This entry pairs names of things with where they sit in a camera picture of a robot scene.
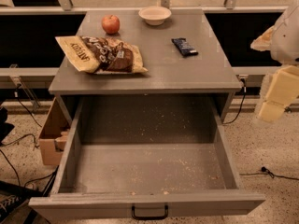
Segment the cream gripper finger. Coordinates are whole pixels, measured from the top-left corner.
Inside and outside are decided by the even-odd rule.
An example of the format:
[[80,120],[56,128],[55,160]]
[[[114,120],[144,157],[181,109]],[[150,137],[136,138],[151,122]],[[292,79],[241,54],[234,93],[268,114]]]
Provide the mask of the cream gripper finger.
[[257,117],[265,122],[273,122],[279,119],[284,111],[281,105],[263,102]]

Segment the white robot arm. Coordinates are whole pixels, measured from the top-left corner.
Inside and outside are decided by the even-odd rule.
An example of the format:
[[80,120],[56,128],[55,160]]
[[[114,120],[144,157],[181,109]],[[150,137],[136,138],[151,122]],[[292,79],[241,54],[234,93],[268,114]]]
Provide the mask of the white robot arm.
[[263,78],[256,118],[272,123],[299,96],[299,0],[294,0],[277,19],[270,36],[270,55],[281,63]]

